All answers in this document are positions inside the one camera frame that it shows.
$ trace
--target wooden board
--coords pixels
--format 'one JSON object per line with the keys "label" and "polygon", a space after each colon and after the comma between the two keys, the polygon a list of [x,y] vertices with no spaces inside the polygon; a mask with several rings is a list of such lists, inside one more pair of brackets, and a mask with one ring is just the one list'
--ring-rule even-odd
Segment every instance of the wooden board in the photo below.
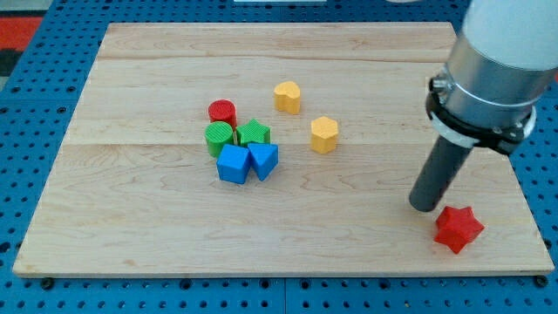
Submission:
{"label": "wooden board", "polygon": [[[477,149],[442,204],[486,225],[454,255],[408,204],[436,133],[450,24],[112,24],[19,251],[28,277],[478,276],[553,269],[509,161]],[[293,79],[300,115],[273,108]],[[271,126],[280,164],[219,181],[208,105]],[[310,151],[310,121],[339,145]]]}

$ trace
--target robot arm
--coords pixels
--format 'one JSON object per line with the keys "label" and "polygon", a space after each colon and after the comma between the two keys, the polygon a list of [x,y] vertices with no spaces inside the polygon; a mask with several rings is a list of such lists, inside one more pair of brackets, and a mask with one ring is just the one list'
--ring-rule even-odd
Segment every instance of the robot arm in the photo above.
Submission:
{"label": "robot arm", "polygon": [[411,191],[436,208],[473,147],[510,154],[534,128],[534,104],[558,71],[558,1],[473,0],[426,111],[439,132]]}

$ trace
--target yellow hexagonal block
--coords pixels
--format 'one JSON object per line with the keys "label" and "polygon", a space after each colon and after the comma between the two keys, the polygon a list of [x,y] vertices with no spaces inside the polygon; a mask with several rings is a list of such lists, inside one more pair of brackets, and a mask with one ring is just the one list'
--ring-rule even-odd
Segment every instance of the yellow hexagonal block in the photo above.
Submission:
{"label": "yellow hexagonal block", "polygon": [[328,117],[312,120],[312,139],[310,147],[320,154],[326,154],[337,146],[337,135],[339,129],[337,121]]}
{"label": "yellow hexagonal block", "polygon": [[290,114],[300,112],[300,88],[293,81],[282,82],[273,90],[276,109]]}

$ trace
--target toy block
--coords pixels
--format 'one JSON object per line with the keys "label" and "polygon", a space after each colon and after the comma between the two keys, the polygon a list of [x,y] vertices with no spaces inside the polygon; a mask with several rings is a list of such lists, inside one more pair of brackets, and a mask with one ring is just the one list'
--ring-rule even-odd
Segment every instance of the toy block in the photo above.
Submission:
{"label": "toy block", "polygon": [[311,129],[310,146],[313,150],[320,154],[326,154],[336,148],[339,134],[337,121],[328,117],[321,117],[312,120]]}
{"label": "toy block", "polygon": [[216,100],[209,105],[208,113],[211,122],[227,122],[233,127],[233,130],[236,129],[236,109],[232,101],[226,99]]}
{"label": "toy block", "polygon": [[219,157],[226,144],[234,144],[233,128],[227,122],[216,121],[206,127],[206,142],[209,154]]}
{"label": "toy block", "polygon": [[219,179],[244,184],[250,170],[249,155],[250,152],[247,148],[225,145],[217,160]]}
{"label": "toy block", "polygon": [[485,228],[474,217],[471,207],[457,209],[449,206],[444,208],[436,220],[436,226],[438,234],[434,241],[447,245],[455,254],[473,242]]}
{"label": "toy block", "polygon": [[293,81],[282,82],[273,90],[276,109],[290,114],[300,112],[300,88]]}
{"label": "toy block", "polygon": [[279,162],[279,146],[249,143],[250,163],[260,181],[264,181]]}
{"label": "toy block", "polygon": [[269,126],[260,124],[256,119],[236,128],[238,145],[246,147],[248,143],[269,144],[271,141]]}

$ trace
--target red surface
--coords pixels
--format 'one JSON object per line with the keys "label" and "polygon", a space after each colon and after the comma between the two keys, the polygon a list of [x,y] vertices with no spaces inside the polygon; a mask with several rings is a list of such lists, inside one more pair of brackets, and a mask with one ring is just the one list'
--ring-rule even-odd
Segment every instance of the red surface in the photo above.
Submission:
{"label": "red surface", "polygon": [[233,130],[236,130],[236,109],[235,104],[230,100],[219,99],[214,101],[209,105],[208,113],[211,122],[227,122],[233,127]]}
{"label": "red surface", "polygon": [[42,17],[0,17],[0,50],[24,51]]}
{"label": "red surface", "polygon": [[447,245],[458,254],[468,243],[484,230],[484,226],[474,217],[473,209],[457,209],[446,206],[436,220],[438,234],[434,241]]}

